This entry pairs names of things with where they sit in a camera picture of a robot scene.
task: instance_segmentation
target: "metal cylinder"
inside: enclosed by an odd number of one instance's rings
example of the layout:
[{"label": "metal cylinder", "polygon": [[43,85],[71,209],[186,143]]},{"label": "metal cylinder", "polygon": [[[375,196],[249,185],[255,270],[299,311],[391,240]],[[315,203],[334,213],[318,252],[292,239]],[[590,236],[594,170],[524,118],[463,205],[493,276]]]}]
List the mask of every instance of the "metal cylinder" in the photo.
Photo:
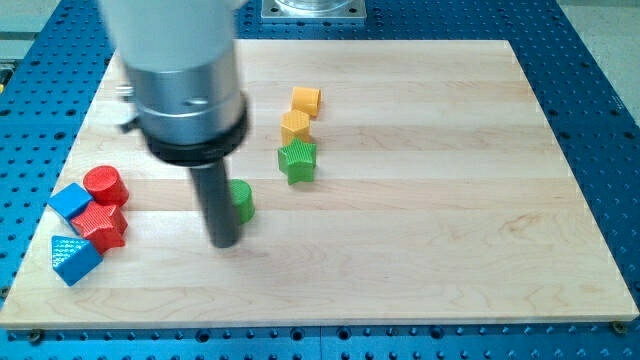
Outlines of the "metal cylinder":
[{"label": "metal cylinder", "polygon": [[211,243],[218,248],[233,246],[240,238],[240,227],[231,202],[224,161],[190,171]]},{"label": "metal cylinder", "polygon": [[330,11],[344,6],[350,0],[276,0],[276,2],[298,10]]}]

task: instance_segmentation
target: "blue pegboard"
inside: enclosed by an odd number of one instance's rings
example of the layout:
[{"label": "blue pegboard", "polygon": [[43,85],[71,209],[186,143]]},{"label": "blue pegboard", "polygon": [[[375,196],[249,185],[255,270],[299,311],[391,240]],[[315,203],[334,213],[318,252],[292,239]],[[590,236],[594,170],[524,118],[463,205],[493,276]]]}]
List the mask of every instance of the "blue pegboard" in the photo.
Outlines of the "blue pegboard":
[{"label": "blue pegboard", "polygon": [[[260,39],[506,39],[529,79],[636,302],[640,131],[553,1],[367,0],[356,24],[262,24]],[[0,286],[9,286],[112,49],[95,1],[62,0],[0,96]],[[640,322],[182,330],[0,330],[0,359],[640,358]]]}]

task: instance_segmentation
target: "red star block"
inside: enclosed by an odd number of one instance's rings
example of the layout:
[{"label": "red star block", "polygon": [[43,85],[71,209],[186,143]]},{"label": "red star block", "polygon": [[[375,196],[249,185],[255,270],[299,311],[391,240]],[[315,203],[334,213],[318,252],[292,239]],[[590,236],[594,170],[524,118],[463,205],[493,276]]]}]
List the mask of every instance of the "red star block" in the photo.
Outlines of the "red star block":
[{"label": "red star block", "polygon": [[128,224],[116,205],[103,206],[92,201],[82,214],[71,220],[71,224],[100,254],[124,246],[122,235]]}]

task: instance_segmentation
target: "wooden board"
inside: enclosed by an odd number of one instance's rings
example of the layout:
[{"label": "wooden board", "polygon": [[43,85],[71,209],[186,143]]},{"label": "wooden board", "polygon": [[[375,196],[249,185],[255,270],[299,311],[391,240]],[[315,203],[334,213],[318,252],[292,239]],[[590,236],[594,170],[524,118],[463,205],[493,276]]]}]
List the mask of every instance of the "wooden board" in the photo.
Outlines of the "wooden board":
[{"label": "wooden board", "polygon": [[[214,249],[185,169],[114,121],[112,61],[57,188],[112,164],[127,246],[73,288],[47,209],[0,321],[161,328],[630,320],[638,310],[507,42],[240,41],[253,127],[228,161],[257,213]],[[294,85],[324,91],[314,183],[277,169]]]}]

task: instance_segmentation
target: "metal base plate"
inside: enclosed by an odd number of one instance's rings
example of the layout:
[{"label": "metal base plate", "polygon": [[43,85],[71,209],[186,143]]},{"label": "metal base plate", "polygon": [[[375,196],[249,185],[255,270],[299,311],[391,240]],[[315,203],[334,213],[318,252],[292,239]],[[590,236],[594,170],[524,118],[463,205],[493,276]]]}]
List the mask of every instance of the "metal base plate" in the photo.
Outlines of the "metal base plate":
[{"label": "metal base plate", "polygon": [[276,0],[262,0],[263,23],[364,23],[367,18],[365,0],[352,0],[328,11],[299,10]]}]

